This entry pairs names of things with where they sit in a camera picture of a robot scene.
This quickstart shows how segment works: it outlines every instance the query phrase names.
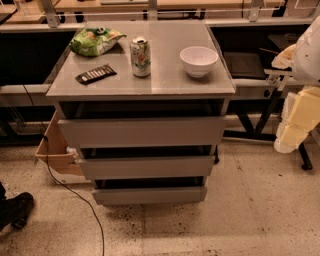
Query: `soda can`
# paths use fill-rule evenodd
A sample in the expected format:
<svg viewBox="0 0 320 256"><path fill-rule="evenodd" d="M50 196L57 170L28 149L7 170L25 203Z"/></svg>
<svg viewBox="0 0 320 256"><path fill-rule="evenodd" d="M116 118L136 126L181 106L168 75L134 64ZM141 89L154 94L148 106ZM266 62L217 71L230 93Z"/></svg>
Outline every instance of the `soda can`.
<svg viewBox="0 0 320 256"><path fill-rule="evenodd" d="M135 76L147 76L151 72L150 45L141 36L134 38L130 44L131 65Z"/></svg>

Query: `shoe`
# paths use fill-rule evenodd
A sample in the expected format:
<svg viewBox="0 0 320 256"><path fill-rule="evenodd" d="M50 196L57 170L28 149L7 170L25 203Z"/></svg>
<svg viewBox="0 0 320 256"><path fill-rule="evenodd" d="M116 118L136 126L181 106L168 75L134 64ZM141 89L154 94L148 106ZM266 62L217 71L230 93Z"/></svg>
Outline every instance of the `shoe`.
<svg viewBox="0 0 320 256"><path fill-rule="evenodd" d="M34 206L33 196L24 192L15 198L0 201L0 231L11 223L17 229L23 229Z"/></svg>

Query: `gray cabinet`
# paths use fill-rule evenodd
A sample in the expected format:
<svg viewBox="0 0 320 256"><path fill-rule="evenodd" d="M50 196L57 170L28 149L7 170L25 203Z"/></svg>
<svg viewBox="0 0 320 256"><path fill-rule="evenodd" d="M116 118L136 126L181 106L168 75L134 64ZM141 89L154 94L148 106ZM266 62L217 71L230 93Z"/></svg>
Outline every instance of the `gray cabinet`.
<svg viewBox="0 0 320 256"><path fill-rule="evenodd" d="M60 114L59 126L94 186L98 204L199 202L220 143L229 98L235 89L220 59L202 79L184 73L179 52L194 41L215 48L201 22L114 22L125 34L119 49L97 58L70 54L47 97ZM131 72L129 42L135 31L151 39L152 73ZM163 48L166 36L179 39ZM163 63L171 58L175 68ZM118 72L88 86L76 74L108 63Z"/></svg>

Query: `cabinet top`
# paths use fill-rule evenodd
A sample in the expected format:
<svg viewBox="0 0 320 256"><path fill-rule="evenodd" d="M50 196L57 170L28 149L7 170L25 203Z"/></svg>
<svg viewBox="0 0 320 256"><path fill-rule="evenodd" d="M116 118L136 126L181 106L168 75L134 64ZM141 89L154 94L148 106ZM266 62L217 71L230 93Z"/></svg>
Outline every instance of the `cabinet top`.
<svg viewBox="0 0 320 256"><path fill-rule="evenodd" d="M104 100L159 97L223 97L235 93L235 86L222 56L203 78L191 78L183 70L180 52L189 46L216 49L210 29L202 21L112 21L88 23L86 27L107 27L127 35L99 57L70 53L47 93L56 100ZM151 75L133 75L130 42L145 37L151 48ZM95 67L109 64L117 75L87 86L75 77Z"/></svg>

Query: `black cable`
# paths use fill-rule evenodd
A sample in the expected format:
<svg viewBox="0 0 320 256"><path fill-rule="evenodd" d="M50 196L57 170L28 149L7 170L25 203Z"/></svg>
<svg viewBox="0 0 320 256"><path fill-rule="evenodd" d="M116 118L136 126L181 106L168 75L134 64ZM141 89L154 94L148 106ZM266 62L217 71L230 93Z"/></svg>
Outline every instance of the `black cable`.
<svg viewBox="0 0 320 256"><path fill-rule="evenodd" d="M241 9L242 9L242 12L241 12L241 18L243 18L244 0L242 0Z"/></svg>
<svg viewBox="0 0 320 256"><path fill-rule="evenodd" d="M28 96L29 96L29 99L30 99L30 101L31 101L32 107L35 108L35 105L34 105L34 102L33 102L32 98L31 98L31 95L29 94L29 92L28 92L27 88L25 87L25 85L23 85L23 88L25 89L26 93L27 93ZM86 202L86 203L90 206L90 208L91 208L91 210L92 210L92 212L93 212L93 215L94 215L94 217L96 218L96 220L97 220L97 222L98 222L98 224L99 224L100 230L101 230L101 237L102 237L102 256L104 256L104 232L103 232L102 225L101 225L101 223L100 223L100 220L99 220L99 218L98 218L95 210L93 209L93 207L92 207L92 205L90 204L89 201L87 201L86 199L84 199L84 198L83 198L81 195L79 195L77 192L75 192L74 190L72 190L71 188L69 188L68 186L66 186L65 184L61 183L59 180L57 180L57 179L53 176L53 174L52 174L52 172L51 172L51 170L50 170L50 167L49 167L49 139L48 139L48 137L47 137L46 135L43 135L43 140L44 140L44 141L46 142L46 144L47 144L46 164L47 164L47 168L48 168L48 171L49 171L51 177L52 177L58 184L62 185L64 188L68 189L70 192L72 192L72 193L74 193L75 195L77 195L81 200L83 200L84 202Z"/></svg>
<svg viewBox="0 0 320 256"><path fill-rule="evenodd" d="M62 185L62 186L65 187L66 189L68 189L70 192L76 194L80 199L82 199L84 202L86 202L86 203L90 206L90 208L91 208L91 210L92 210L92 212L93 212L93 215L94 215L94 217L96 218L96 220L97 220L97 222L98 222L98 224L99 224L100 230L101 230L101 237L102 237L102 256L104 256L104 233L103 233L102 225L101 225L101 223L100 223L100 221L99 221L99 218L98 218L95 210L93 209L92 205L90 204L90 202L89 202L88 200L84 199L84 198L83 198L81 195L79 195L77 192L75 192L74 190L72 190L71 188L69 188L68 186L66 186L65 184L61 183L59 180L57 180L57 179L53 176L53 174L52 174L52 172L51 172L51 170L50 170L50 167L49 167L49 156L48 156L48 154L49 154L49 139L48 139L47 136L44 135L43 140L46 141L46 143L47 143L46 164L47 164L47 168L48 168L48 171L49 171L51 177L52 177L57 183L59 183L60 185Z"/></svg>
<svg viewBox="0 0 320 256"><path fill-rule="evenodd" d="M30 99L30 101L31 101L32 107L35 109L35 105L34 105L34 102L33 102L32 98L31 98L30 93L28 92L28 90L27 90L27 88L26 88L26 86L25 86L24 84L23 84L22 86L23 86L23 88L25 89L25 91L26 91L26 93L27 93L27 95L28 95L28 97L29 97L29 99ZM39 114L38 114L38 111L34 111L34 112L35 112L36 115L38 116L38 119L40 120L41 125L42 125L42 127L44 128L44 130L47 130L47 128L46 128L45 125L43 124L43 122L42 122L42 120L41 120L41 118L40 118L40 116L39 116Z"/></svg>

